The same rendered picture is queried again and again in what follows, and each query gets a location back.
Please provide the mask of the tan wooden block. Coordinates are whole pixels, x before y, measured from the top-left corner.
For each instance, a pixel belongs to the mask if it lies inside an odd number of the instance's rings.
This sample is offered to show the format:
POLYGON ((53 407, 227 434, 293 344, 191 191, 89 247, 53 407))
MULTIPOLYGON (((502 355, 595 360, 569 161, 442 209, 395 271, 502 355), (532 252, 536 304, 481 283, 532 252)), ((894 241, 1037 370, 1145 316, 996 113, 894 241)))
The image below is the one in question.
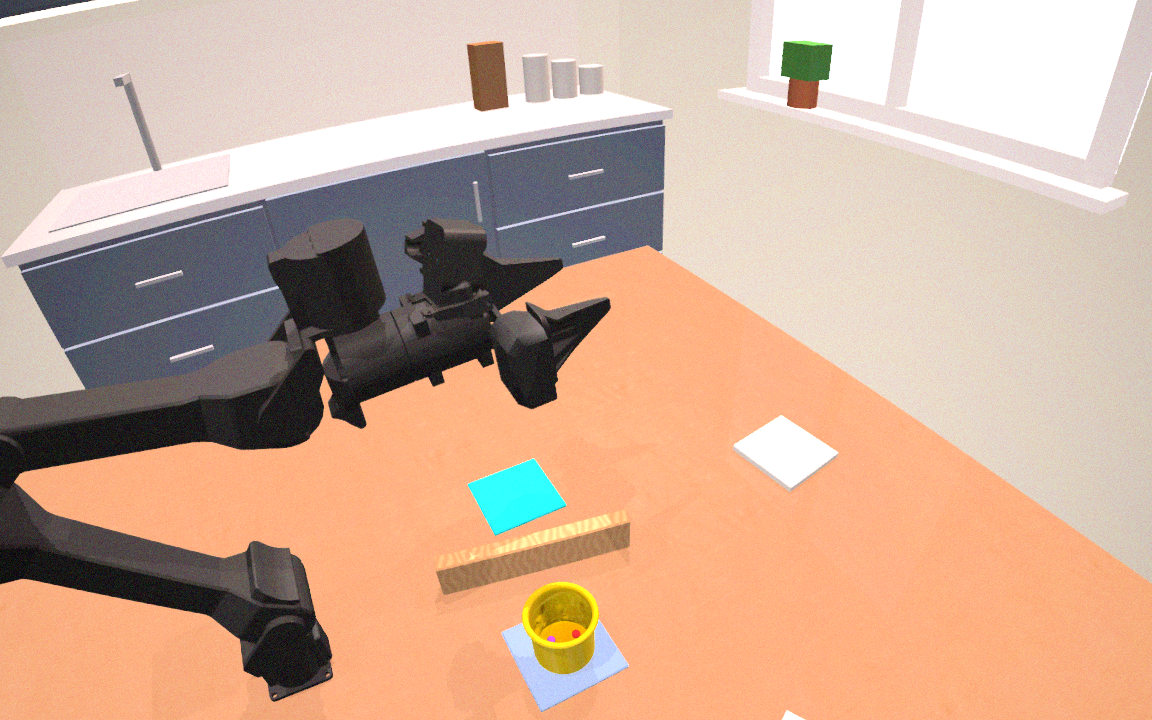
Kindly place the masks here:
POLYGON ((602 553, 630 547, 630 520, 626 509, 598 518, 573 521, 561 526, 482 544, 470 550, 433 558, 442 592, 468 591, 495 582, 559 568, 602 553))

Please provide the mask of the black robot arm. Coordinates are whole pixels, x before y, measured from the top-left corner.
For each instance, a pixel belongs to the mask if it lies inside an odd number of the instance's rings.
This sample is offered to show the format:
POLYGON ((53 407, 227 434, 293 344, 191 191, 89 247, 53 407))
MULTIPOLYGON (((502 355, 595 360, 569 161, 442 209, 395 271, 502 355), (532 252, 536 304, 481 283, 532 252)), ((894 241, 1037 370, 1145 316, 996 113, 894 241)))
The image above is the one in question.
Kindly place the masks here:
MULTIPOLYGON (((422 222, 404 236, 424 285, 408 300, 429 302, 420 314, 435 323, 488 313, 492 293, 477 293, 485 249, 483 225, 422 222)), ((291 550, 251 541, 225 559, 147 541, 61 518, 15 483, 23 471, 175 445, 291 448, 323 420, 324 376, 329 416, 357 429, 367 425, 362 402, 416 382, 396 323, 378 313, 387 293, 364 223, 308 225, 266 258, 289 306, 268 342, 185 376, 0 397, 0 585, 33 579, 204 614, 241 639, 244 673, 279 702, 333 679, 329 638, 291 550), (323 363, 319 340, 329 348, 323 363)))

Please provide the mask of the white flat square pad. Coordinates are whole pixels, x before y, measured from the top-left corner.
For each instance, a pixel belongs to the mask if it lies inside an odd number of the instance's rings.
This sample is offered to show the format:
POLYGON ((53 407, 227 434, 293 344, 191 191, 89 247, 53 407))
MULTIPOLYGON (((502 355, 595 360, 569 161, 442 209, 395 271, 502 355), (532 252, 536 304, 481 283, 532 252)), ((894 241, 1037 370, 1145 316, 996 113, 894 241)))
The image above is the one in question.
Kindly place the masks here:
POLYGON ((788 492, 838 457, 838 450, 782 415, 733 445, 733 450, 788 492))

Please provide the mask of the yellow cup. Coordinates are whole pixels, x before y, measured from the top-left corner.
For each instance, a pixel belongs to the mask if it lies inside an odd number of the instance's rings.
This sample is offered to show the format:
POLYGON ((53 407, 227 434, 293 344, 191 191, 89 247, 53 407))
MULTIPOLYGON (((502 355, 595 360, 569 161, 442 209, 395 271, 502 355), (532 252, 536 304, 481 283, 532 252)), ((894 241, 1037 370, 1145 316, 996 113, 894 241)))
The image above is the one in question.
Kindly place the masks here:
POLYGON ((593 659, 599 609, 593 594, 581 585, 554 582, 536 589, 521 620, 535 659, 550 673, 577 673, 593 659), (579 630, 579 638, 573 638, 573 630, 579 630), (550 635, 556 642, 547 641, 550 635))

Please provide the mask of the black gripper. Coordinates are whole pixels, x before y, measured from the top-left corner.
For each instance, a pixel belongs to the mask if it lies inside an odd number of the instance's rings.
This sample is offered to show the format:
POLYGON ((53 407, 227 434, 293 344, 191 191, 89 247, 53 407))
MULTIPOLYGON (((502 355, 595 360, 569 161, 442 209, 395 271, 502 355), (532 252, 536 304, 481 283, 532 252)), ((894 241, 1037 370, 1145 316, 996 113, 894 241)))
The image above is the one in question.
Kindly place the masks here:
POLYGON ((483 251, 480 291, 492 293, 493 309, 488 313, 461 316, 435 323, 420 314, 429 302, 411 304, 412 293, 399 296, 401 306, 391 310, 410 357, 415 381, 429 378, 442 386, 442 372, 470 361, 485 366, 494 364, 494 350, 500 382, 516 404, 540 407, 556 400, 558 372, 573 350, 602 323, 611 311, 611 300, 585 300, 579 304, 545 310, 525 301, 526 311, 499 313, 502 306, 520 300, 524 293, 548 281, 563 270, 561 258, 493 258, 483 251))

